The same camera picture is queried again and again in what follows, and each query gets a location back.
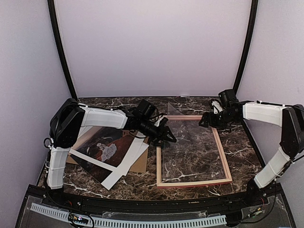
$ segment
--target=white backdrop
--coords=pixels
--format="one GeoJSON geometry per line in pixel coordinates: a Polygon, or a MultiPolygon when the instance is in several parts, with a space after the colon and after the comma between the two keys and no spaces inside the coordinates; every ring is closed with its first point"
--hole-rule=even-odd
{"type": "Polygon", "coordinates": [[[251,0],[57,0],[79,97],[217,95],[231,88],[251,0]]]}

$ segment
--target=black pole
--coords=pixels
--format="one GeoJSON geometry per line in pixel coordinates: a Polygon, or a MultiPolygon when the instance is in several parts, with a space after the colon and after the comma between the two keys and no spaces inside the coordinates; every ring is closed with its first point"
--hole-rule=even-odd
{"type": "Polygon", "coordinates": [[[67,86],[68,86],[68,89],[70,91],[70,94],[71,94],[72,98],[77,100],[77,94],[76,94],[76,91],[75,91],[75,88],[74,88],[74,85],[73,85],[73,82],[72,82],[70,72],[69,72],[68,67],[67,67],[66,56],[65,56],[65,53],[63,51],[63,46],[62,46],[61,37],[60,37],[60,33],[59,33],[59,27],[58,27],[58,22],[57,22],[54,0],[47,0],[47,3],[48,3],[49,15],[50,15],[50,18],[51,18],[53,33],[54,33],[54,37],[55,37],[55,42],[56,42],[56,46],[57,46],[57,51],[58,51],[58,54],[59,54],[59,58],[60,58],[61,66],[62,66],[62,69],[63,69],[63,73],[64,73],[65,78],[66,78],[66,83],[67,83],[67,86]]]}
{"type": "Polygon", "coordinates": [[[244,73],[248,53],[249,53],[249,48],[250,48],[250,43],[252,39],[252,34],[253,34],[253,28],[255,26],[255,21],[256,21],[256,15],[257,15],[257,4],[258,0],[252,0],[251,1],[251,10],[250,10],[250,16],[249,16],[249,22],[248,22],[248,28],[247,28],[247,34],[245,38],[245,43],[244,43],[244,48],[243,48],[243,53],[241,57],[241,61],[239,63],[239,67],[237,70],[237,77],[236,80],[234,81],[233,85],[233,90],[234,93],[237,94],[239,84],[241,83],[241,79],[244,73]]]}

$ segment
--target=white slotted strip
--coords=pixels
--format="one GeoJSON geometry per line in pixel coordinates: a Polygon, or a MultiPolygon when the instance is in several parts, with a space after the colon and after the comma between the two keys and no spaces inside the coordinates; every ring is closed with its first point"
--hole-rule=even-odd
{"type": "MultiPolygon", "coordinates": [[[[31,211],[39,214],[68,222],[68,212],[49,208],[44,205],[32,203],[31,211]]],[[[115,219],[105,219],[92,217],[96,228],[206,228],[226,224],[226,216],[216,216],[211,218],[199,218],[181,221],[124,221],[115,219]]]]}

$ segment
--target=dark marble surface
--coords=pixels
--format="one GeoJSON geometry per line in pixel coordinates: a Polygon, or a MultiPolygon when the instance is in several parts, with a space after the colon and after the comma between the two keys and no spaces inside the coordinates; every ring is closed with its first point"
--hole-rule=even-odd
{"type": "MultiPolygon", "coordinates": [[[[156,105],[160,112],[167,112],[168,102],[184,115],[201,115],[204,111],[210,110],[208,105],[210,98],[207,97],[146,97],[145,99],[156,105]]],[[[129,108],[137,106],[140,100],[141,98],[138,97],[124,97],[83,98],[79,101],[100,107],[125,106],[129,108]]],[[[130,172],[122,177],[111,190],[105,189],[79,165],[67,164],[64,179],[65,192],[121,200],[181,200],[245,191],[247,182],[261,170],[261,165],[242,126],[233,124],[231,127],[231,132],[218,131],[233,179],[231,184],[158,189],[156,188],[156,149],[149,147],[147,172],[130,172]]],[[[41,176],[39,186],[43,186],[43,177],[44,175],[41,176]]]]}
{"type": "Polygon", "coordinates": [[[163,183],[226,178],[211,128],[200,127],[193,120],[169,120],[167,125],[177,142],[161,151],[163,183]]]}

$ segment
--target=transparent sheet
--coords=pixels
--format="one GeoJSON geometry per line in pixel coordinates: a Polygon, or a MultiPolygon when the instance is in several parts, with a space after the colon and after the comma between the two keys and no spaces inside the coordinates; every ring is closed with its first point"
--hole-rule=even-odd
{"type": "Polygon", "coordinates": [[[211,128],[199,126],[198,120],[170,120],[187,117],[168,103],[167,125],[177,138],[161,151],[162,182],[193,182],[225,179],[225,171],[211,128]]]}
{"type": "MultiPolygon", "coordinates": [[[[263,208],[263,214],[248,219],[246,221],[256,221],[262,218],[268,210],[271,209],[273,204],[274,196],[268,198],[269,203],[266,204],[263,208]]],[[[32,203],[39,203],[41,199],[35,197],[29,197],[27,204],[23,211],[23,216],[21,219],[20,228],[70,228],[71,226],[67,222],[59,221],[48,216],[38,214],[30,210],[32,203]]],[[[254,211],[257,206],[247,207],[242,209],[243,216],[246,216],[248,213],[254,211]]],[[[173,221],[173,220],[188,220],[188,219],[199,219],[199,218],[210,218],[216,215],[208,215],[205,211],[199,212],[186,212],[186,213],[176,213],[176,214],[132,214],[132,213],[115,213],[115,212],[105,212],[102,216],[91,215],[93,218],[106,218],[106,219],[115,219],[115,220],[128,220],[128,221],[173,221]]],[[[226,225],[213,226],[214,228],[225,228],[226,225]]],[[[253,224],[238,224],[236,228],[290,228],[291,224],[288,218],[287,210],[283,201],[283,198],[280,194],[277,195],[275,206],[270,215],[264,220],[253,223],[253,224]]]]}

